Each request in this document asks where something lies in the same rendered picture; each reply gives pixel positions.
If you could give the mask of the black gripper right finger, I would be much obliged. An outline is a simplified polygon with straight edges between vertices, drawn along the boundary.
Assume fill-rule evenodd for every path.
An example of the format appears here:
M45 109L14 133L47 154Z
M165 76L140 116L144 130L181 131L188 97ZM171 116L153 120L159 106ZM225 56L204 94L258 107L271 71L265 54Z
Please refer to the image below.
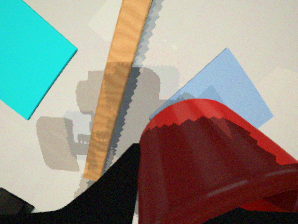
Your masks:
M210 218L204 224L298 224L298 213L262 212L234 208L220 216Z

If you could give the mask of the tan wooden bar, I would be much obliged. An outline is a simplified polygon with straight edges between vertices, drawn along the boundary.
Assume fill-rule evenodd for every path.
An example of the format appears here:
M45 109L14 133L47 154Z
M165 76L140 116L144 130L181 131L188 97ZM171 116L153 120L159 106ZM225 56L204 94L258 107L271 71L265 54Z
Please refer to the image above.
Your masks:
M96 104L82 179L96 181L104 171L106 153L116 125L130 71L153 0L122 0L105 75Z

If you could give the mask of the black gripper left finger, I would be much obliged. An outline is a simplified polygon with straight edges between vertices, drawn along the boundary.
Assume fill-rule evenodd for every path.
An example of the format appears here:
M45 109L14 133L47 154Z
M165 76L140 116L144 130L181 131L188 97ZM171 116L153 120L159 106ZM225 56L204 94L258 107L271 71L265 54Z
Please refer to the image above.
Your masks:
M0 224L133 224L140 159L140 144L133 143L67 206L53 212L0 214Z

